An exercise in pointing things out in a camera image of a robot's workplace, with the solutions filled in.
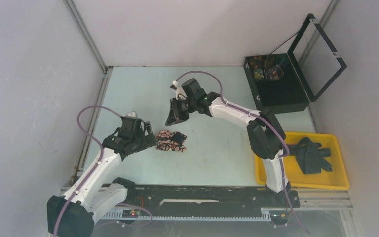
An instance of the yellow tray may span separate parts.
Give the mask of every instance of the yellow tray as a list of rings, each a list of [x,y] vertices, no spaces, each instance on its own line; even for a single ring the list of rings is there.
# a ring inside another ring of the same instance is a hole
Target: yellow tray
[[[338,141],[331,134],[286,132],[285,142],[297,144],[300,139],[309,137],[313,142],[322,143],[322,148],[329,147],[331,156],[325,159],[332,165],[332,172],[322,170],[320,174],[303,174],[294,156],[284,157],[284,168],[292,187],[348,190],[349,181],[339,149]],[[262,159],[255,156],[255,176],[259,184],[266,184],[266,174]]]

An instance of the black box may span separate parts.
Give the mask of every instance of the black box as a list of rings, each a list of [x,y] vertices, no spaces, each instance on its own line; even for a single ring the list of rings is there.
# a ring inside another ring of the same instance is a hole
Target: black box
[[[258,110],[304,111],[345,70],[345,62],[313,14],[296,35],[287,53],[245,58]]]

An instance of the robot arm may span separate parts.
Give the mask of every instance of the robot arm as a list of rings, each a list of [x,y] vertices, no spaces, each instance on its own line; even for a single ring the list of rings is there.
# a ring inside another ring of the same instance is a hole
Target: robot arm
[[[177,81],[174,81],[171,88],[175,91],[175,97],[170,100],[171,109],[166,126],[188,120],[189,114],[195,111],[236,124],[248,131],[252,151],[263,160],[266,186],[279,193],[283,191],[283,185],[286,187],[289,185],[288,179],[284,179],[283,182],[282,169],[278,161],[278,156],[283,153],[282,144],[276,135],[257,118],[260,116],[266,119],[285,138],[285,133],[274,114],[247,109],[222,100],[220,95],[215,92],[207,94],[195,79],[184,82],[182,87],[178,85]]]
[[[47,202],[48,231],[54,232],[61,209],[69,201],[57,235],[60,237],[90,236],[95,223],[127,197],[127,189],[117,183],[112,183],[104,192],[97,195],[106,177],[121,164],[126,156],[154,145],[155,136],[149,122],[143,122],[136,117],[122,117],[121,128],[117,128],[102,142],[104,148],[102,159],[99,159],[100,154],[98,154],[69,190],[61,197],[52,196]]]

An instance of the metal frame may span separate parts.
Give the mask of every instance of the metal frame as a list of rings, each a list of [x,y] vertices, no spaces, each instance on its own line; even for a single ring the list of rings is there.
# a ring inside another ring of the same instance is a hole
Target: metal frame
[[[323,30],[323,27],[326,26],[331,16],[333,15],[340,1],[341,0],[332,0],[330,4],[328,5],[328,8],[326,9],[321,21],[322,30]],[[70,12],[73,20],[75,21],[80,33],[84,37],[86,44],[88,45],[95,59],[100,65],[101,70],[105,73],[104,78],[101,80],[99,90],[98,90],[98,95],[95,100],[96,105],[101,105],[105,96],[105,92],[107,91],[108,82],[110,80],[110,76],[111,76],[113,68],[107,67],[107,65],[105,64],[73,0],[63,0],[63,2],[65,3],[68,11]],[[314,45],[314,43],[316,42],[316,39],[317,39],[317,35],[316,36],[313,35],[311,46]],[[305,52],[300,62],[304,61],[305,58],[307,57],[308,57],[308,52]],[[93,109],[90,121],[86,127],[87,131],[89,131],[91,134],[94,132],[96,123],[98,121],[99,111],[100,109],[98,108]],[[310,113],[310,116],[312,118],[315,131],[317,132],[317,127],[316,127],[316,124],[314,123],[314,118],[313,118],[312,113]],[[78,177],[82,175],[83,166],[84,166],[86,155],[88,153],[89,145],[90,145],[90,138],[88,138],[87,136],[84,136],[84,139],[82,142],[82,149],[77,159],[76,166],[74,167],[74,173],[71,178],[71,182],[74,182]],[[62,187],[61,194],[69,188],[70,187]],[[105,189],[106,188],[101,188],[99,192],[103,192]],[[297,210],[304,210],[304,211],[337,210],[339,211],[339,214],[341,216],[341,220],[342,220],[342,224],[343,224],[346,236],[347,237],[361,236],[360,226],[356,219],[355,212],[353,210],[352,203],[350,201],[349,194],[347,191],[317,190],[317,189],[307,189],[307,188],[299,188],[299,189],[294,189],[294,190],[298,192],[300,204],[301,204],[300,208],[296,208]],[[263,208],[262,211],[265,213],[268,213],[269,211],[275,211],[275,210],[285,211],[285,209],[272,209],[272,208]]]
[[[73,0],[63,0],[63,2],[65,3],[66,8],[71,14],[73,20],[75,21],[80,33],[84,37],[86,44],[88,45],[89,49],[91,49],[95,59],[98,61],[98,64],[100,65],[102,72],[105,73],[107,71],[107,65],[102,59],[102,56],[98,51],[98,48],[95,45],[95,42],[92,39],[91,34],[89,33],[82,17],[80,16],[80,13],[76,8],[75,3],[73,2]]]
[[[113,68],[108,67],[107,72],[104,74],[104,77],[102,78],[101,83],[99,85],[97,98],[95,99],[95,105],[102,104],[112,72],[113,72]],[[86,131],[88,131],[90,134],[94,133],[95,126],[97,124],[98,117],[99,117],[99,112],[100,112],[100,108],[93,108],[91,110],[91,117],[89,119],[88,125],[86,126]],[[77,158],[76,165],[74,167],[74,171],[70,179],[71,185],[75,183],[76,180],[82,175],[83,166],[85,165],[86,155],[88,154],[90,145],[91,145],[91,138],[84,135],[80,154],[79,154],[79,157]]]

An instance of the purple cable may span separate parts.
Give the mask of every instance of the purple cable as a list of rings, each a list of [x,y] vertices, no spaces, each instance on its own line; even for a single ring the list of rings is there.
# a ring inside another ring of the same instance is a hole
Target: purple cable
[[[250,115],[249,114],[249,111],[247,111],[246,109],[244,108],[241,108],[241,107],[238,107],[237,105],[233,105],[231,103],[229,103],[228,101],[225,101],[224,97],[223,97],[223,86],[222,86],[222,83],[220,82],[220,80],[213,74],[211,73],[208,73],[208,72],[205,72],[205,71],[198,71],[198,70],[194,70],[194,71],[189,71],[189,72],[186,72],[184,74],[182,74],[181,76],[179,76],[176,81],[178,81],[179,79],[181,79],[183,76],[187,75],[187,74],[190,74],[190,73],[202,73],[202,74],[206,74],[206,75],[209,75],[211,76],[212,78],[214,78],[218,83],[219,83],[219,86],[220,86],[220,99],[221,101],[223,102],[223,104],[231,107],[231,108],[234,108],[236,110],[239,110],[241,112],[244,112],[246,113],[247,115]],[[264,119],[263,117],[259,116],[259,115],[256,115],[256,114],[251,114],[253,115],[254,117],[256,117],[257,119],[261,120],[263,123],[265,123],[265,125],[267,127],[269,127],[271,129],[271,131],[277,136],[277,138],[280,140],[280,142],[282,143],[284,149],[285,149],[285,153],[278,156],[278,159],[279,159],[279,162],[280,162],[280,166],[281,166],[281,173],[282,173],[282,180],[283,180],[283,188],[284,188],[284,194],[285,194],[285,197],[287,199],[287,202],[288,202],[288,205],[290,206],[290,208],[293,210],[293,215],[294,215],[294,218],[296,219],[297,223],[299,224],[299,226],[305,231],[307,232],[309,235],[311,234],[311,232],[306,229],[300,222],[299,218],[297,217],[297,214],[295,213],[294,209],[293,209],[293,205],[291,204],[291,201],[290,201],[290,198],[288,197],[288,192],[287,192],[287,188],[285,187],[284,185],[284,181],[285,181],[285,170],[284,170],[284,162],[282,160],[283,157],[285,156],[288,156],[290,154],[290,150],[288,148],[288,145],[287,143],[285,143],[284,139],[281,137],[281,135],[277,132],[277,130],[266,120]]]
[[[102,109],[106,109],[112,113],[114,113],[115,115],[119,116],[121,118],[121,115],[117,112],[115,112],[114,110],[110,109],[110,108],[107,108],[105,106],[101,106],[101,105],[90,105],[90,106],[87,106],[85,108],[83,108],[79,114],[77,115],[77,118],[76,118],[76,122],[79,126],[79,128],[82,130],[82,132],[84,132],[87,136],[89,136],[92,140],[94,140],[101,152],[99,154],[99,158],[98,158],[98,162],[102,160],[103,158],[103,155],[104,155],[104,148],[102,147],[102,144],[100,141],[98,141],[98,139],[96,139],[96,137],[94,137],[92,134],[90,134],[89,132],[87,132],[83,127],[82,125],[80,124],[80,121],[79,121],[79,118],[80,116],[82,115],[83,112],[85,112],[86,110],[90,109],[90,108],[102,108]],[[84,179],[82,180],[82,182],[79,183],[79,185],[77,186],[77,188],[75,189],[75,191],[78,191],[80,190],[80,188],[82,188],[82,186],[85,184],[85,182],[89,179],[89,177],[94,173],[94,171],[96,170],[96,168],[98,167],[98,164],[96,163],[92,169],[89,171],[89,173],[87,173],[87,175],[84,177]],[[53,236],[54,237],[57,237],[57,232],[59,230],[59,225],[60,225],[60,221],[62,220],[62,216],[63,214],[65,213],[66,211],[66,208],[68,207],[69,203],[72,201],[73,197],[76,195],[76,192],[73,192],[71,194],[71,196],[68,198],[68,200],[66,201],[66,203],[63,205],[62,207],[62,210],[60,210],[60,213],[59,215],[57,216],[57,220],[56,220],[56,224],[54,225],[54,230],[53,230]]]

